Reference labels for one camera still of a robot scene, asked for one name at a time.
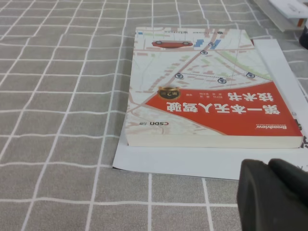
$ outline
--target gold badge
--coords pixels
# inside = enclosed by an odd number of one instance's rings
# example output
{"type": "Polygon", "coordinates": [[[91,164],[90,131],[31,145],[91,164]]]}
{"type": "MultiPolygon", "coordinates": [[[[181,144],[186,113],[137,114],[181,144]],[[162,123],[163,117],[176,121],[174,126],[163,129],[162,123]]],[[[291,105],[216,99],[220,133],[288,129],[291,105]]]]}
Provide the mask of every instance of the gold badge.
{"type": "Polygon", "coordinates": [[[175,100],[180,97],[179,88],[159,87],[158,95],[166,100],[175,100]]]}

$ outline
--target book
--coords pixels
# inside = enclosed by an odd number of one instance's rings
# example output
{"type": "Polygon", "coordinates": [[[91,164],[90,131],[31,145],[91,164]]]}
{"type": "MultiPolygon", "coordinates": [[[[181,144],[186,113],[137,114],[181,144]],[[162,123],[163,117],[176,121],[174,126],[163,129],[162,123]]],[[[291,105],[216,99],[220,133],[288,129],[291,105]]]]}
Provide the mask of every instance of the book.
{"type": "Polygon", "coordinates": [[[297,0],[269,0],[270,3],[290,22],[301,27],[308,18],[308,7],[297,0]]]}
{"type": "Polygon", "coordinates": [[[138,27],[130,146],[298,148],[303,136],[244,30],[138,27]]]}
{"type": "MultiPolygon", "coordinates": [[[[308,131],[308,103],[276,39],[255,39],[255,48],[286,97],[294,119],[305,135],[308,131]]],[[[238,180],[241,162],[255,159],[268,163],[279,158],[308,172],[308,137],[300,148],[243,149],[128,146],[125,126],[117,145],[113,168],[128,171],[238,180]]]]}
{"type": "Polygon", "coordinates": [[[304,22],[302,19],[287,19],[276,7],[271,4],[269,0],[254,0],[262,12],[270,18],[270,20],[278,27],[282,32],[285,31],[302,31],[304,29],[304,22]]]}

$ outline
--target csdn logo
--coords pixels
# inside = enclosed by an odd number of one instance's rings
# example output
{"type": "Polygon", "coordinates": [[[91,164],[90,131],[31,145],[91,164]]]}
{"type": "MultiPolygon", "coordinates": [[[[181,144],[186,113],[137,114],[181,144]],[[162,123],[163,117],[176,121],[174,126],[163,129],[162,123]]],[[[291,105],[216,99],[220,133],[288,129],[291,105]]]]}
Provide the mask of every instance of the csdn logo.
{"type": "Polygon", "coordinates": [[[168,122],[150,122],[150,125],[168,125],[168,122]]]}

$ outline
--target broadview logo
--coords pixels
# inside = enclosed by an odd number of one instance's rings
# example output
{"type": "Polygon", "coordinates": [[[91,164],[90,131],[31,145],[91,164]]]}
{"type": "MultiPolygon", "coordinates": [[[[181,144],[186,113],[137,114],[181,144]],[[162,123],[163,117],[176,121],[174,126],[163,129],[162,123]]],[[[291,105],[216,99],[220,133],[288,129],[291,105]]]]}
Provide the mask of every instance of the broadview logo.
{"type": "Polygon", "coordinates": [[[263,129],[287,129],[286,125],[257,125],[257,128],[263,129]]]}

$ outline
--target dotted line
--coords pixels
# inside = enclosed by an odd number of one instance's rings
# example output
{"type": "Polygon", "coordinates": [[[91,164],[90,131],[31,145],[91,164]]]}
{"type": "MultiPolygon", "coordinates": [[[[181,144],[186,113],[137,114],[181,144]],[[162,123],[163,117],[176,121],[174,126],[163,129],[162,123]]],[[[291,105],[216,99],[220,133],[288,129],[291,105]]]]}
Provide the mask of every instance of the dotted line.
{"type": "MultiPolygon", "coordinates": [[[[228,77],[233,77],[233,76],[238,76],[238,75],[242,75],[242,74],[245,74],[246,72],[244,73],[239,73],[239,74],[236,74],[236,75],[231,75],[231,76],[226,76],[225,78],[228,78],[228,77]]],[[[183,73],[185,75],[193,75],[193,76],[205,76],[205,77],[214,77],[214,78],[222,78],[222,77],[216,77],[216,76],[206,76],[206,75],[197,75],[197,74],[190,74],[190,73],[183,73]]]]}

